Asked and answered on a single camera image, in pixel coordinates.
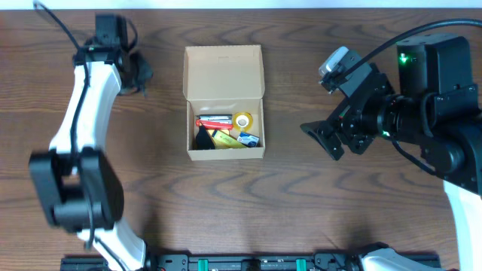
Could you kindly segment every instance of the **cardboard box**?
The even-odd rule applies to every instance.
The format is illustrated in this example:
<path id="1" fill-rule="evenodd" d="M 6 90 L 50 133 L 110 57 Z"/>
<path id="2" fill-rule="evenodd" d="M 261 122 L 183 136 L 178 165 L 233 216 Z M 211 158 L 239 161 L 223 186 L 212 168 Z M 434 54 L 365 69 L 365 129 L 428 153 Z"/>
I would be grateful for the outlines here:
<path id="1" fill-rule="evenodd" d="M 260 45 L 186 47 L 183 93 L 188 101 L 188 154 L 192 160 L 263 158 L 264 70 Z M 247 111 L 248 133 L 259 136 L 256 148 L 198 151 L 196 116 Z M 237 139 L 239 132 L 231 131 Z"/>

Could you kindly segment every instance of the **tape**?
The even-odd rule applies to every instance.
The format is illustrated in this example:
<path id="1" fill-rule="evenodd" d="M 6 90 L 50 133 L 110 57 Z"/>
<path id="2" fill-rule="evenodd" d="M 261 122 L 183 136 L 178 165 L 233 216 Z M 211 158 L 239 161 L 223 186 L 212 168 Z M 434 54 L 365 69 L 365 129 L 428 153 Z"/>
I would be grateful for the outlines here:
<path id="1" fill-rule="evenodd" d="M 253 117 L 248 112 L 235 113 L 233 119 L 234 129 L 241 132 L 249 131 L 249 129 L 251 129 L 251 126 L 253 125 Z"/>

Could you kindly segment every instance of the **green light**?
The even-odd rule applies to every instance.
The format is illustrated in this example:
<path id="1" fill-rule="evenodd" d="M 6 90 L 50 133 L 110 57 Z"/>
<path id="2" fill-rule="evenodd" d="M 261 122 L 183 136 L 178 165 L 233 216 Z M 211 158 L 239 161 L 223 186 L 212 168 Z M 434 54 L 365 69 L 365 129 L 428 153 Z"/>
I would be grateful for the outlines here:
<path id="1" fill-rule="evenodd" d="M 401 53 L 399 59 L 401 64 L 405 64 L 410 59 L 410 57 L 406 56 L 404 53 Z"/>

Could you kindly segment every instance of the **box flap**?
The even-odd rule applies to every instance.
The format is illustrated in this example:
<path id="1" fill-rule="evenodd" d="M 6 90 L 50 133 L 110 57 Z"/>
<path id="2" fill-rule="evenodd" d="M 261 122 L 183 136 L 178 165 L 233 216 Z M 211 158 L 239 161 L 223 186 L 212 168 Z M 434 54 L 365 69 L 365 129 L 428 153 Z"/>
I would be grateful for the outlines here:
<path id="1" fill-rule="evenodd" d="M 186 47 L 183 93 L 188 101 L 260 99 L 261 45 Z"/>

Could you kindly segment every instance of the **white panel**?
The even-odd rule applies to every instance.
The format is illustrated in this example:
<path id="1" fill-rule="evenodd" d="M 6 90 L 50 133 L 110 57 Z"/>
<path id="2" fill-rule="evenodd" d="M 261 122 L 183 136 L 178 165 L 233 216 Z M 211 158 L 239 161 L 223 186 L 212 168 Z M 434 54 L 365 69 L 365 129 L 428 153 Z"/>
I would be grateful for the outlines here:
<path id="1" fill-rule="evenodd" d="M 44 0 L 51 9 L 117 8 L 482 8 L 481 0 Z M 32 9 L 31 0 L 1 0 L 0 9 Z"/>

